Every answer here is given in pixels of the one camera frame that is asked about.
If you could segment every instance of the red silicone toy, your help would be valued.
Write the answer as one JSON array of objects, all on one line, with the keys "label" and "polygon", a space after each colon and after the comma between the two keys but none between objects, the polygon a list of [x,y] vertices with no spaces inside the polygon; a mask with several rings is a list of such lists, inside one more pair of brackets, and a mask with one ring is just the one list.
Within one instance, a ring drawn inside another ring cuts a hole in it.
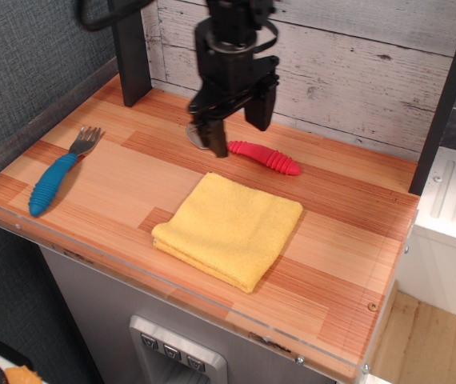
[{"label": "red silicone toy", "polygon": [[229,142],[228,150],[234,154],[244,154],[248,158],[261,162],[282,174],[296,175],[301,173],[301,169],[294,160],[266,146],[252,142]]}]

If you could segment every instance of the yellow towel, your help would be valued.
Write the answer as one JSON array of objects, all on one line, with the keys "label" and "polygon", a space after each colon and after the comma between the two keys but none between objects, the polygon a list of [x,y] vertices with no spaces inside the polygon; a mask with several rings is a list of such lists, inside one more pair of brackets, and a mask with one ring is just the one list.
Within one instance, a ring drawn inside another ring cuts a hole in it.
[{"label": "yellow towel", "polygon": [[208,173],[152,235],[158,249],[250,293],[301,212],[298,202]]}]

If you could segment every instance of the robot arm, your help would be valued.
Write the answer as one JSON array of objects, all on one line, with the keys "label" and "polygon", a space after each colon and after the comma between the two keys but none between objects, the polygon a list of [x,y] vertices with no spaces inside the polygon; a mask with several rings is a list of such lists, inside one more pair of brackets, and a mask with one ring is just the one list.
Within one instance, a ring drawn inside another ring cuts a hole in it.
[{"label": "robot arm", "polygon": [[[83,0],[77,13],[88,30],[100,30],[150,4],[143,0],[109,13],[98,20],[84,19]],[[224,119],[241,108],[246,120],[260,130],[270,124],[276,99],[279,59],[276,56],[255,59],[276,43],[278,30],[268,17],[274,12],[273,0],[207,0],[210,17],[195,31],[196,57],[202,87],[189,105],[204,147],[220,158],[228,155]],[[269,29],[274,39],[256,45],[257,31]]]}]

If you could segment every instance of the wooden tabletop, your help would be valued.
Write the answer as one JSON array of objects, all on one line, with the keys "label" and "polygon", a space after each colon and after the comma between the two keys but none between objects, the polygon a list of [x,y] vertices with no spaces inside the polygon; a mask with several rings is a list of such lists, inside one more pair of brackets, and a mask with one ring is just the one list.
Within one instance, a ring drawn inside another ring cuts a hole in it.
[{"label": "wooden tabletop", "polygon": [[[185,135],[188,102],[152,90],[127,108],[114,78],[0,173],[0,225],[281,354],[304,356],[322,373],[354,380],[414,217],[418,197],[407,191],[416,165],[276,124],[260,132],[240,114],[226,120],[228,140],[280,150],[302,173],[285,176],[236,154],[216,158]],[[65,177],[51,207],[32,218],[34,184],[82,125],[105,133]],[[209,171],[304,207],[252,294],[152,246],[155,224],[169,220]]]}]

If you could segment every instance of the button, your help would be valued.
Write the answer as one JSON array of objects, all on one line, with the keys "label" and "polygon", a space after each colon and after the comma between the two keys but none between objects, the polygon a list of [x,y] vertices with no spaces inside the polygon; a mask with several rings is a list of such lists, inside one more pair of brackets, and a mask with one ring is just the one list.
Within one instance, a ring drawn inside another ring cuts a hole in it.
[{"label": "button", "polygon": [[189,363],[189,366],[193,370],[197,370],[199,372],[205,372],[205,363],[202,362],[201,360],[197,360],[196,358],[193,358],[192,356],[187,355],[187,362]]},{"label": "button", "polygon": [[150,336],[147,336],[145,334],[141,334],[141,340],[145,346],[151,348],[152,350],[158,349],[157,340],[155,340],[154,338],[151,338]]},{"label": "button", "polygon": [[180,351],[167,344],[164,344],[164,352],[166,352],[168,358],[172,358],[173,360],[180,361],[182,359]]}]

